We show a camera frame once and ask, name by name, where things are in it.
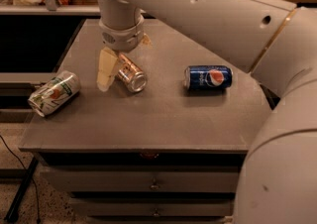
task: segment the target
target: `drawer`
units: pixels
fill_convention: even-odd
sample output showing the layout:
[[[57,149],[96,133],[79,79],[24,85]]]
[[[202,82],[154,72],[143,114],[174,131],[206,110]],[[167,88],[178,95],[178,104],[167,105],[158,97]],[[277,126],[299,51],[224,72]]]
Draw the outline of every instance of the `drawer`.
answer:
[[[231,217],[87,217],[88,224],[224,224]]]
[[[186,171],[128,171],[100,169],[55,169],[42,172],[57,190],[73,191],[165,191],[235,192],[237,168]]]
[[[148,195],[136,197],[71,198],[69,204],[75,212],[87,216],[144,216],[157,219],[168,216],[199,217],[229,216],[233,213],[233,199],[213,196],[175,197],[171,193],[153,198]]]

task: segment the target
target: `floor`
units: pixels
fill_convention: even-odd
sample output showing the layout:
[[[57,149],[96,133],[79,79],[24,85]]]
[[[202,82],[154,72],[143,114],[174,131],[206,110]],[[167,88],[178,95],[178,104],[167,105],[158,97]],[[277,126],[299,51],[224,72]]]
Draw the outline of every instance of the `floor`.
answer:
[[[9,148],[21,159],[27,167],[32,159],[29,153],[21,153],[18,144],[22,134],[28,126],[21,121],[21,114],[10,114],[0,110],[0,134]],[[21,168],[18,160],[5,148],[0,140],[0,169]],[[43,167],[38,164],[34,173],[34,181],[37,184],[40,206],[40,218],[42,224],[83,224],[85,217],[75,214],[67,203],[68,196],[64,192],[54,190],[40,176]],[[7,223],[4,218],[10,208],[15,193],[19,188],[19,180],[0,179],[0,224]],[[16,223],[36,224],[38,218],[37,198],[33,184],[28,187],[19,208],[19,219]]]

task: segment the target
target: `can lid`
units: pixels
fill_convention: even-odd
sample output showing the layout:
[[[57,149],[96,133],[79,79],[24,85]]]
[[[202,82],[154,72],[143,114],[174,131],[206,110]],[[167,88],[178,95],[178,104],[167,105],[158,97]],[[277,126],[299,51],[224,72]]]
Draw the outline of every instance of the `can lid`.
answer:
[[[41,111],[40,107],[39,107],[36,103],[34,103],[34,102],[31,101],[31,100],[28,100],[28,103],[29,103],[29,105],[32,107],[32,109],[33,109],[36,113],[38,113],[40,116],[42,116],[42,117],[45,117],[45,116],[46,116],[46,115]]]
[[[234,76],[233,70],[231,68],[229,68],[229,70],[230,70],[231,75],[230,75],[230,82],[229,82],[228,87],[230,87],[232,85],[232,79],[233,79],[233,76]]]
[[[190,68],[188,67],[184,72],[184,87],[188,90],[190,86]]]
[[[132,92],[140,92],[147,85],[147,77],[143,72],[137,73],[129,84],[129,90]]]

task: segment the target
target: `silver can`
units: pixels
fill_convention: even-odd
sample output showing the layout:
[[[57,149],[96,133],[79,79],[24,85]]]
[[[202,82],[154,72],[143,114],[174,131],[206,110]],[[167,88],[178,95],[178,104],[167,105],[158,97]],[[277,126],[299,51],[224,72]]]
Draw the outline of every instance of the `silver can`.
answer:
[[[122,67],[117,76],[126,84],[130,92],[142,91],[148,81],[146,74],[123,54],[119,54],[119,61]]]
[[[30,106],[42,117],[52,114],[80,90],[79,78],[67,70],[33,92]]]

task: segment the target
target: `drawer handle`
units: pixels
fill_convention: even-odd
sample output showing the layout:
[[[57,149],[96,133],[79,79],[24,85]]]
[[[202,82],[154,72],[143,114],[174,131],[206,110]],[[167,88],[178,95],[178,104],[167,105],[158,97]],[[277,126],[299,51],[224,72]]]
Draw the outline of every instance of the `drawer handle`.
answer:
[[[155,218],[159,218],[160,214],[158,213],[158,210],[156,209],[155,213],[153,214],[153,217]]]
[[[160,186],[157,184],[157,181],[154,179],[152,185],[150,185],[150,190],[159,190]]]

